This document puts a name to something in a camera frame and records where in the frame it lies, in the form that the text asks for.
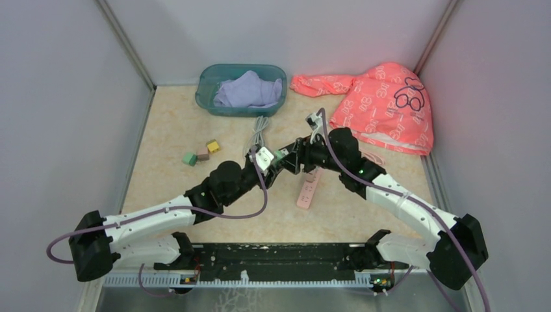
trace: pink power strip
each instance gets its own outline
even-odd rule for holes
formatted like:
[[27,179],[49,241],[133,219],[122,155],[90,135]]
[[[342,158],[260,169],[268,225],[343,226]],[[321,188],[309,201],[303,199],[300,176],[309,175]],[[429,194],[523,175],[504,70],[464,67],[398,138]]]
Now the pink power strip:
[[302,185],[298,200],[296,201],[298,207],[304,209],[310,208],[310,203],[312,202],[312,198],[314,198],[314,192],[316,191],[316,187],[318,187],[318,181],[322,177],[322,172],[323,169],[316,168],[305,174],[306,180]]

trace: yellow block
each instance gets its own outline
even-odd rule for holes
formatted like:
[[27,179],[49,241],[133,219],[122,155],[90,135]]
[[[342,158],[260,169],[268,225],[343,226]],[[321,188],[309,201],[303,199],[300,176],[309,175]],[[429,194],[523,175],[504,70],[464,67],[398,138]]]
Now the yellow block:
[[220,151],[220,145],[218,145],[218,142],[216,140],[208,141],[207,148],[209,149],[210,153],[216,153],[217,151]]

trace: purple cloth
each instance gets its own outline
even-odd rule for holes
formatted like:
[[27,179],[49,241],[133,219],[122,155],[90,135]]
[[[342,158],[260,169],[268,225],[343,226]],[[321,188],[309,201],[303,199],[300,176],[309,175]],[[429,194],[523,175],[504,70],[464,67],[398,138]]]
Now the purple cloth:
[[281,97],[281,79],[263,81],[254,71],[247,71],[236,80],[220,83],[214,105],[221,107],[270,107]]

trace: green block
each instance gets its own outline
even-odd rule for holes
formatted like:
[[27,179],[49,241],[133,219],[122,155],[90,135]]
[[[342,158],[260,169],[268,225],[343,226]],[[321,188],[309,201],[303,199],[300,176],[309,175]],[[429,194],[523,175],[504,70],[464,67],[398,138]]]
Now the green block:
[[190,166],[195,166],[195,163],[197,162],[197,155],[187,152],[186,155],[184,155],[184,158],[182,159],[182,163],[189,164]]

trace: teal plastic basket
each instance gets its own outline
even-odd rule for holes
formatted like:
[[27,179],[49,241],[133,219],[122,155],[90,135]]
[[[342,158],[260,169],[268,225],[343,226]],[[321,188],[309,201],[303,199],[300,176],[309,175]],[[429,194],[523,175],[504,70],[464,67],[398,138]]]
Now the teal plastic basket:
[[[256,72],[260,79],[264,81],[276,81],[277,79],[281,79],[281,97],[277,104],[265,109],[262,107],[214,106],[214,96],[220,88],[220,83],[226,80],[238,79],[249,70]],[[197,92],[195,92],[195,102],[197,102],[197,105],[202,109],[206,109],[209,113],[217,116],[270,117],[285,103],[286,96],[287,75],[277,66],[260,64],[216,64],[203,70],[199,79]]]

